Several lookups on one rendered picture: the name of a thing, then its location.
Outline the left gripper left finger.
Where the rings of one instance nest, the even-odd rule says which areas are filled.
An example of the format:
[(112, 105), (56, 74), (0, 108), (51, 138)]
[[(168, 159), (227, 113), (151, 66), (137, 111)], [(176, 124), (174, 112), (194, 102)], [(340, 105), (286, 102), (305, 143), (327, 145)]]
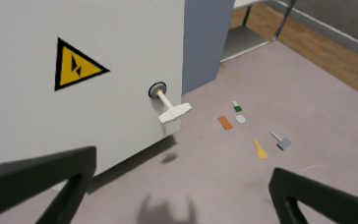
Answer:
[(71, 224), (96, 167), (95, 145), (0, 163), (0, 215), (69, 179), (34, 224)]

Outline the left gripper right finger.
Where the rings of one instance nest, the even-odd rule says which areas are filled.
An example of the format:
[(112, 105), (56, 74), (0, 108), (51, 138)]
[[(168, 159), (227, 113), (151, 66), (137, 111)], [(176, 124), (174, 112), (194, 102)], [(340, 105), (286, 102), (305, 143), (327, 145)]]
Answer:
[(298, 201), (335, 224), (358, 224), (358, 196), (275, 167), (268, 183), (280, 224), (309, 224)]

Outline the orange flat rectangular tag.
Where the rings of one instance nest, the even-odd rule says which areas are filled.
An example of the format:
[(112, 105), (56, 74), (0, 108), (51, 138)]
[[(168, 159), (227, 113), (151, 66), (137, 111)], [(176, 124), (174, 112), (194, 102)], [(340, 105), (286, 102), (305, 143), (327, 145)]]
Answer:
[(221, 125), (223, 126), (223, 128), (226, 131), (233, 128), (232, 125), (229, 123), (229, 121), (226, 119), (226, 117), (224, 115), (217, 119), (219, 120), (219, 122), (221, 123)]

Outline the grey wall panel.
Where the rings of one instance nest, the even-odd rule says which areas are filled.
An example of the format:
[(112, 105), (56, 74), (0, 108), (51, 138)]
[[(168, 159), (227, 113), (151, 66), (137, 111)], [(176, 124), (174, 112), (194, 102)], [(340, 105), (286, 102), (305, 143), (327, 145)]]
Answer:
[(216, 80), (236, 0), (185, 0), (182, 95)]

